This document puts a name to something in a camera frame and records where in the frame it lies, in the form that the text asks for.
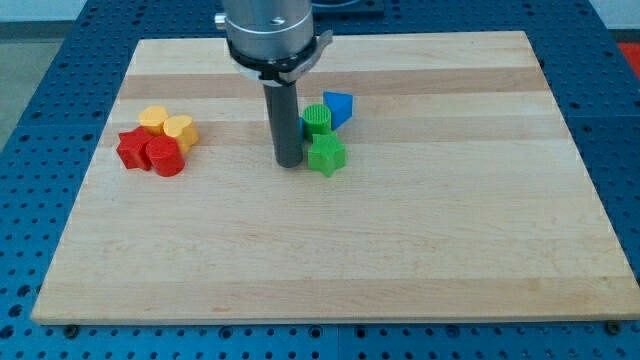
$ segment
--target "red block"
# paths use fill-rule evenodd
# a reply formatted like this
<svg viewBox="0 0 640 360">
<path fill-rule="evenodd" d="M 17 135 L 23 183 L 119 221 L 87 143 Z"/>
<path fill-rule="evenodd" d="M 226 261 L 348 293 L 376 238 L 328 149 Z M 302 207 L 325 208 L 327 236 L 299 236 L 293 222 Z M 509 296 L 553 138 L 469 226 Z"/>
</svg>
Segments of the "red block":
<svg viewBox="0 0 640 360">
<path fill-rule="evenodd" d="M 160 176 L 174 176 L 184 169 L 184 159 L 176 139 L 162 135 L 147 144 L 147 156 Z"/>
<path fill-rule="evenodd" d="M 618 46 L 636 75 L 640 78 L 640 44 L 619 43 Z"/>
<path fill-rule="evenodd" d="M 151 161 L 147 157 L 145 149 L 153 135 L 148 134 L 142 126 L 133 131 L 119 133 L 120 144 L 116 151 L 127 169 L 142 169 L 149 171 Z"/>
</svg>

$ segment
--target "toy block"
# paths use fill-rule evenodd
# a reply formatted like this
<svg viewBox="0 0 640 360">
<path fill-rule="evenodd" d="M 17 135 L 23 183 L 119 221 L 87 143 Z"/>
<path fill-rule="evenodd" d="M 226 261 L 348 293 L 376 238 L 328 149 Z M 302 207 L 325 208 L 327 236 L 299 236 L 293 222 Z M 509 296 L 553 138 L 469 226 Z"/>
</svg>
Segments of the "toy block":
<svg viewBox="0 0 640 360">
<path fill-rule="evenodd" d="M 342 126 L 353 116 L 353 95 L 331 91 L 323 93 L 324 104 L 331 110 L 331 130 Z"/>
<path fill-rule="evenodd" d="M 176 139 L 162 135 L 147 144 L 147 156 L 160 176 L 174 176 L 184 169 L 184 159 Z"/>
<path fill-rule="evenodd" d="M 313 104 L 304 109 L 304 137 L 312 141 L 313 134 L 328 134 L 331 132 L 331 110 L 323 104 Z"/>
<path fill-rule="evenodd" d="M 151 135 L 164 135 L 162 125 L 169 118 L 169 112 L 164 106 L 149 106 L 138 114 L 140 125 Z"/>
<path fill-rule="evenodd" d="M 162 128 L 167 136 L 176 139 L 182 154 L 189 152 L 191 145 L 199 140 L 196 124 L 191 116 L 172 116 L 165 120 Z"/>
<path fill-rule="evenodd" d="M 333 176 L 336 170 L 347 164 L 347 150 L 335 132 L 314 134 L 308 155 L 309 169 L 320 171 L 326 177 Z"/>
<path fill-rule="evenodd" d="M 146 147 L 153 139 L 153 135 L 147 133 L 142 126 L 133 131 L 119 133 L 120 144 L 116 152 L 127 169 L 142 169 L 149 171 L 151 162 L 146 154 Z"/>
</svg>

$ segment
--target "green block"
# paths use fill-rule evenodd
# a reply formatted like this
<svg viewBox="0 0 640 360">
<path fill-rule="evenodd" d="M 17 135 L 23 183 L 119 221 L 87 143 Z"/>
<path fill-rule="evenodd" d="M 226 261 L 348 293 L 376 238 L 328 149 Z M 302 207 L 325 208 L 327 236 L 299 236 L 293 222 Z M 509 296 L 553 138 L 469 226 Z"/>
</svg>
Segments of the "green block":
<svg viewBox="0 0 640 360">
<path fill-rule="evenodd" d="M 304 137 L 312 141 L 313 134 L 329 134 L 331 132 L 331 110 L 324 104 L 307 106 L 302 113 L 304 120 Z"/>
<path fill-rule="evenodd" d="M 347 164 L 347 149 L 338 140 L 338 134 L 313 134 L 313 145 L 308 153 L 309 169 L 320 171 L 326 177 Z"/>
</svg>

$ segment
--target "blue block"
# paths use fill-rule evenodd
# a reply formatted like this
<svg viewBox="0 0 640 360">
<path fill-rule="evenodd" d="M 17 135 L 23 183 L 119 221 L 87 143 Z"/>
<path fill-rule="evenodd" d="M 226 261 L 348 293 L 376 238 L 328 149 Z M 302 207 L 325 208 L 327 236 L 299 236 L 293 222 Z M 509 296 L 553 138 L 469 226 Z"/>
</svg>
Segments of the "blue block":
<svg viewBox="0 0 640 360">
<path fill-rule="evenodd" d="M 331 130 L 342 126 L 353 116 L 353 95 L 325 91 L 324 104 L 331 110 Z"/>
</svg>

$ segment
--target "wooden cutting board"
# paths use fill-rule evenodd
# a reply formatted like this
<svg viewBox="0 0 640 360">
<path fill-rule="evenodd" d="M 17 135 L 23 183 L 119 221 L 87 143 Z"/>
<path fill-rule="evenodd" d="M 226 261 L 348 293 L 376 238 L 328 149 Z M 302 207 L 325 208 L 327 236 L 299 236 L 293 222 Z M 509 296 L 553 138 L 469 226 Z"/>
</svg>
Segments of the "wooden cutting board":
<svg viewBox="0 0 640 360">
<path fill-rule="evenodd" d="M 221 39 L 144 40 L 32 317 L 43 324 L 624 319 L 640 291 L 522 32 L 337 37 L 299 82 L 355 95 L 333 178 L 275 165 Z M 180 175 L 126 171 L 148 105 Z"/>
</svg>

